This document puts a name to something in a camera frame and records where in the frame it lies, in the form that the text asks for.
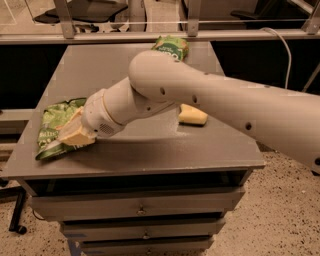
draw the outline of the speckled floor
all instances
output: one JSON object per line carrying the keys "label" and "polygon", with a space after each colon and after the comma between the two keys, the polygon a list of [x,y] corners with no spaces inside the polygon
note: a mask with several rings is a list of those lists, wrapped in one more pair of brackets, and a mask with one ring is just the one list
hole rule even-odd
{"label": "speckled floor", "polygon": [[[146,5],[158,4],[159,10],[165,8],[167,12],[176,8],[174,2],[148,0]],[[246,194],[236,209],[226,215],[226,225],[215,236],[212,247],[204,253],[174,255],[320,255],[320,176],[280,153],[262,154],[266,168],[250,176],[245,184]],[[0,202],[0,256],[70,255],[59,225],[36,219],[27,204],[21,224],[28,232],[8,232],[14,202]]]}

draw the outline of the snack bag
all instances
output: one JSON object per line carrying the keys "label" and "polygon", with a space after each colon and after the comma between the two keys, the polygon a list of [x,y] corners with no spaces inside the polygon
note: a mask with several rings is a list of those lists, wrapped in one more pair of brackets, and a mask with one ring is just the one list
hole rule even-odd
{"label": "snack bag", "polygon": [[151,50],[165,52],[182,61],[189,52],[189,44],[182,38],[172,36],[166,36],[163,38],[160,36]]}
{"label": "snack bag", "polygon": [[86,98],[79,98],[50,105],[45,109],[37,141],[39,152],[36,160],[54,157],[86,146],[68,146],[56,140],[60,129],[70,120],[77,109],[84,106],[85,102]]}

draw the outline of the yellow sponge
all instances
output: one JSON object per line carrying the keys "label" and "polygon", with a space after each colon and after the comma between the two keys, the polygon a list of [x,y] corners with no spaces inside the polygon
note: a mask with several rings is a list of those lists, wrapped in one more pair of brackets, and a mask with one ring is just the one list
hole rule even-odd
{"label": "yellow sponge", "polygon": [[180,108],[181,113],[178,117],[180,124],[190,124],[198,126],[204,126],[206,124],[208,115],[203,111],[186,104],[181,104]]}
{"label": "yellow sponge", "polygon": [[88,145],[95,142],[96,134],[82,126],[81,116],[83,107],[79,108],[70,121],[62,127],[58,140],[70,146]]}

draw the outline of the table top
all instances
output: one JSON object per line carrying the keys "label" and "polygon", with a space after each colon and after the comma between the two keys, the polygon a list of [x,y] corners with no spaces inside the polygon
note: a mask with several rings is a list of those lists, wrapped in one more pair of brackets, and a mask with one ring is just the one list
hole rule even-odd
{"label": "table top", "polygon": [[[209,117],[204,127],[178,124],[179,109],[130,123],[109,139],[55,159],[36,161],[44,109],[64,100],[89,97],[127,76],[130,60],[152,44],[68,46],[2,176],[49,179],[110,175],[262,168],[254,140]],[[208,42],[190,43],[186,63],[223,75]]]}

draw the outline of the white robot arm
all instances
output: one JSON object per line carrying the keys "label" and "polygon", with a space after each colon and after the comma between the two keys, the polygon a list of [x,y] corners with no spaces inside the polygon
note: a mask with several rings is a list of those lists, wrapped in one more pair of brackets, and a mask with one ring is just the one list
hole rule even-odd
{"label": "white robot arm", "polygon": [[128,78],[92,95],[84,127],[109,137],[177,103],[194,106],[320,173],[320,98],[203,73],[158,51],[138,54]]}

